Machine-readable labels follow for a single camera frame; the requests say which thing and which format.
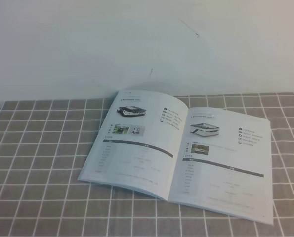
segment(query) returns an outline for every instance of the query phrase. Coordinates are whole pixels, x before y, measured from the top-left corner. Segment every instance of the wall scratch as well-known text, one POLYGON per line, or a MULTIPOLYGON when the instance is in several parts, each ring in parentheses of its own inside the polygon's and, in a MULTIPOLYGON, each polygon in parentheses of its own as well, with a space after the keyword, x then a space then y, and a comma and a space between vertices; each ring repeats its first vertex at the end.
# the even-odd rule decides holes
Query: wall scratch
POLYGON ((151 76, 151 74, 152 74, 152 70, 153 70, 153 68, 151 69, 151 72, 149 73, 149 77, 151 76))
POLYGON ((193 31, 195 34, 197 34, 197 38, 200 36, 196 31, 194 31, 189 25, 187 25, 182 19, 180 19, 180 22, 182 22, 188 29, 190 29, 191 31, 193 31))

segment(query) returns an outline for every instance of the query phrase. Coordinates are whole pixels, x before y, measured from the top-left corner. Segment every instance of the open booklet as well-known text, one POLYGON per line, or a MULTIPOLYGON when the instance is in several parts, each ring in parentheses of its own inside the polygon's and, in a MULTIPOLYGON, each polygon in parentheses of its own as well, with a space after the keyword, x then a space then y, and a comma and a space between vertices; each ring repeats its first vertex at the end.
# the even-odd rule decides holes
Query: open booklet
POLYGON ((123 90, 79 180, 273 224, 270 122, 123 90))

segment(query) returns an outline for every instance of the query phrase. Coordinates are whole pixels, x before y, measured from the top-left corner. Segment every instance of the product image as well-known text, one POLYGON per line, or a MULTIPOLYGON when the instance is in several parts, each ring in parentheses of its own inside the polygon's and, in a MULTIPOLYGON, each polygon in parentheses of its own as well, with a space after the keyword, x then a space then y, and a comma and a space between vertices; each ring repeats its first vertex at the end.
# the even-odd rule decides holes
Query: product image
POLYGON ((130 127, 127 126, 118 126, 115 125, 114 129, 113 129, 113 134, 124 134, 126 135, 128 133, 130 127))
POLYGON ((210 150, 209 146, 205 146, 201 144, 192 144, 191 153, 208 155, 209 150, 210 150))
POLYGON ((193 124, 190 132, 200 136, 213 136, 219 134, 219 127, 207 123, 193 124))
POLYGON ((124 106, 119 107, 117 112, 120 113, 124 117, 135 117, 135 116, 143 116, 146 114, 146 110, 136 107, 136 106, 124 106))
POLYGON ((132 131, 133 134, 139 134, 140 133, 140 128, 135 129, 134 131, 132 131))

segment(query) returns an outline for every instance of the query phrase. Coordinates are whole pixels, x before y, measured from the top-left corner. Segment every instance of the grid tablecloth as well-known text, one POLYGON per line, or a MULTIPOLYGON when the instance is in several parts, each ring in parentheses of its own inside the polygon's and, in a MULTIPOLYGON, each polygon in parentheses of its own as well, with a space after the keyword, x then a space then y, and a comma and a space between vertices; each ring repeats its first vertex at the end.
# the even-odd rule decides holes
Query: grid tablecloth
POLYGON ((8 101, 0 236, 294 236, 294 93, 178 98, 271 121, 274 226, 77 181, 113 99, 8 101))

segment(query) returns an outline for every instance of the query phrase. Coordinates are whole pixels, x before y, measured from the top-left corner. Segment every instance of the white appliance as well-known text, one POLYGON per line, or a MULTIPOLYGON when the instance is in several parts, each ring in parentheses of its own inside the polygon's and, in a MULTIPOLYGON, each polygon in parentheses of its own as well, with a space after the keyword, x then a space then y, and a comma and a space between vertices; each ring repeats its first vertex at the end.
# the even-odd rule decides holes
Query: white appliance
POLYGON ((205 152, 205 150, 202 149, 202 148, 195 148, 195 151, 196 151, 196 152, 205 152))
POLYGON ((201 136, 213 136, 219 134, 219 127, 216 127, 207 123, 193 124, 191 125, 191 133, 201 136))
POLYGON ((120 113, 124 117, 143 116, 146 114, 146 110, 139 108, 137 106, 119 107, 117 109, 117 112, 120 113))

